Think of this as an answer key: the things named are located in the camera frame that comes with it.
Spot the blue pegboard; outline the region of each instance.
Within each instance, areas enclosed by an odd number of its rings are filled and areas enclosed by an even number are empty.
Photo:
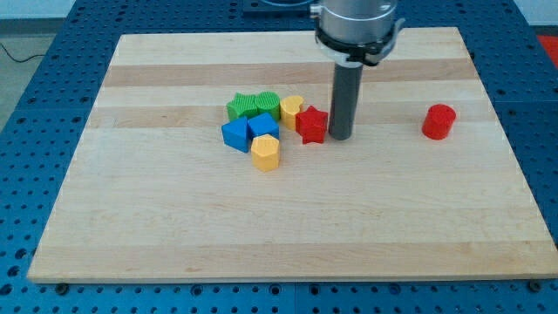
[[[459,27],[558,240],[558,73],[515,4],[401,0],[398,14],[407,27]],[[64,286],[25,278],[121,34],[312,27],[297,14],[245,16],[241,0],[78,0],[0,134],[0,313],[558,312],[558,280],[71,285],[59,295]]]

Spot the wooden board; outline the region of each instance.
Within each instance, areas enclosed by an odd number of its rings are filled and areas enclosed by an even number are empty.
[[[279,169],[222,143],[235,92],[328,110],[311,32],[125,35],[31,265],[38,283],[539,278],[558,254],[454,28],[405,29],[364,71],[354,136]],[[429,106],[450,137],[420,132]]]

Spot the green block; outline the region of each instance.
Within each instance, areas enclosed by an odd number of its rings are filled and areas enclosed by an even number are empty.
[[[281,118],[281,99],[274,92],[261,92],[255,97],[255,105],[258,107],[258,112],[269,113],[271,117],[278,121]]]
[[[255,95],[242,95],[237,93],[235,99],[227,104],[228,120],[234,121],[240,117],[254,118],[258,115],[255,106]]]

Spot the metal cylinder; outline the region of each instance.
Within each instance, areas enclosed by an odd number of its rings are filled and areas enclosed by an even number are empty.
[[[346,44],[369,44],[393,27],[397,0],[322,0],[320,28]]]
[[[336,140],[347,140],[352,134],[362,74],[362,66],[346,68],[335,65],[329,132]]]

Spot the toy block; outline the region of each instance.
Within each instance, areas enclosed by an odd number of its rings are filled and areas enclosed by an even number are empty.
[[[237,93],[235,98],[227,104],[228,120],[234,121],[240,117],[254,118],[258,115],[255,105],[255,95]]]
[[[261,92],[255,97],[258,113],[269,113],[275,121],[281,118],[280,103],[281,99],[274,92]]]
[[[252,142],[252,163],[254,167],[268,172],[279,167],[279,140],[269,134],[258,136]]]
[[[296,132],[303,137],[303,144],[310,142],[323,143],[328,127],[328,113],[308,107],[303,113],[296,114]]]
[[[304,98],[288,96],[281,100],[281,121],[289,130],[296,130],[296,114],[304,110]]]
[[[248,152],[250,138],[248,136],[248,118],[241,117],[221,126],[223,141],[226,145],[243,153]]]
[[[248,129],[251,138],[270,134],[279,140],[279,125],[271,118],[271,114],[264,113],[248,120]]]
[[[443,140],[452,130],[457,114],[448,105],[437,104],[428,109],[422,133],[433,140]]]

